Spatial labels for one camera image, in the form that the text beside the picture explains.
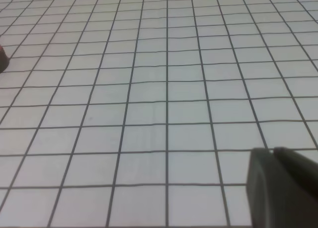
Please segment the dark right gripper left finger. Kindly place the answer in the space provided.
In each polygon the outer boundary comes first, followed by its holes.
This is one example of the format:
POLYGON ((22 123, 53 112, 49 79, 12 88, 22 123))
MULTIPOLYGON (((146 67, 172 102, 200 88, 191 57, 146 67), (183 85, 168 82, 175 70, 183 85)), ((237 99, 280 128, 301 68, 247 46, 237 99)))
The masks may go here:
POLYGON ((254 228, 276 228, 276 189, 284 170, 267 149, 255 148, 250 153, 246 193, 254 228))

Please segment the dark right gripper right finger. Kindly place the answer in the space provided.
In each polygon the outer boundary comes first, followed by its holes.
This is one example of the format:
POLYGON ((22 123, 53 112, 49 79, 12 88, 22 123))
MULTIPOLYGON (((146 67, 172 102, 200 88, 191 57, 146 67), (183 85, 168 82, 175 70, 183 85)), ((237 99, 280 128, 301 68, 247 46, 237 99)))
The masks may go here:
POLYGON ((286 190, 284 216, 290 228, 318 226, 318 164, 287 148, 275 148, 274 156, 292 184, 286 190))

